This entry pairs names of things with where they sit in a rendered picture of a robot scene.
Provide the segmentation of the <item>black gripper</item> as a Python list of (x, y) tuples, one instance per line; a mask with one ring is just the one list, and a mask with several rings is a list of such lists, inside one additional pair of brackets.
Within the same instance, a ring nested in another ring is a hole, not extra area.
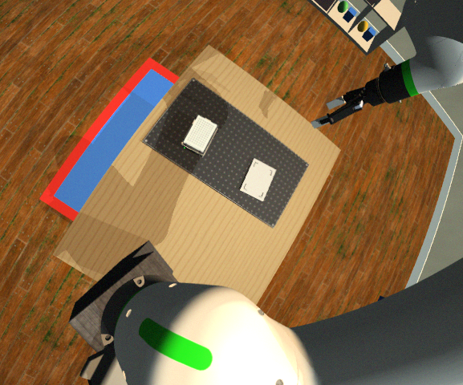
[[(353, 98), (354, 96), (354, 98)], [(370, 103), (372, 106), (377, 106), (382, 103), (386, 103), (385, 99), (380, 94), (379, 89), (379, 77), (367, 82), (365, 88), (361, 87), (353, 91), (348, 91), (346, 95), (342, 95), (337, 99), (334, 99), (326, 103), (328, 109), (337, 107), (343, 103), (346, 103), (338, 110), (327, 115), (311, 121), (313, 128), (321, 127), (325, 124), (334, 124), (347, 116), (360, 111), (366, 103)], [(363, 106), (362, 106), (363, 105)], [(341, 110), (341, 111), (340, 111)], [(329, 116), (329, 117), (328, 117)], [(332, 119), (333, 118), (333, 119)], [(329, 120), (329, 121), (328, 121)]]

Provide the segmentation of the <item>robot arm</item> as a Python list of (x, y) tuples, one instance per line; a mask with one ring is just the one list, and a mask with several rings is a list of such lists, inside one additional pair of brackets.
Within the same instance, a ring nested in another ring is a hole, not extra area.
[[(406, 0), (402, 21), (416, 55), (384, 64), (386, 102), (463, 83), (463, 0)], [(463, 385), (463, 258), (291, 328), (229, 287), (144, 275), (110, 297), (100, 329), (89, 385)]]

